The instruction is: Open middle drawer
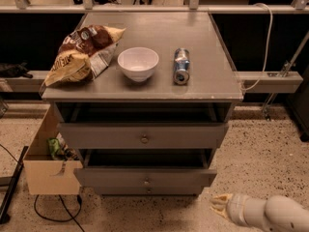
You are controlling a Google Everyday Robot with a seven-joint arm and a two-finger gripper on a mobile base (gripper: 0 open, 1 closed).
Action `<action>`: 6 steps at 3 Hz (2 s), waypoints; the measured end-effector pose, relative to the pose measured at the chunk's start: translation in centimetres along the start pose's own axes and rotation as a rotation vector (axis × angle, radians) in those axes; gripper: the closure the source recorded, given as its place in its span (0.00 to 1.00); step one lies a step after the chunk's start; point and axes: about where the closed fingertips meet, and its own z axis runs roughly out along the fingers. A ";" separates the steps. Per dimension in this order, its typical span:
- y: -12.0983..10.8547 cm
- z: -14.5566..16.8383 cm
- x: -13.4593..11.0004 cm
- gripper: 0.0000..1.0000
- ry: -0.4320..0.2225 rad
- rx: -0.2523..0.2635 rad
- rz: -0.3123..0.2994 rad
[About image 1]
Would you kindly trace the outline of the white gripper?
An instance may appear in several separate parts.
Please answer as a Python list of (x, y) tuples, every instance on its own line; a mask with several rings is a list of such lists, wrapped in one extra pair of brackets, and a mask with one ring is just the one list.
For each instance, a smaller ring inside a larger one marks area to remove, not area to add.
[(216, 207), (213, 207), (212, 210), (226, 220), (230, 219), (232, 223), (238, 226), (250, 226), (249, 220), (245, 215), (245, 209), (250, 207), (252, 200), (252, 197), (242, 193), (219, 194), (211, 199), (211, 203), (214, 205), (227, 204), (226, 210)]

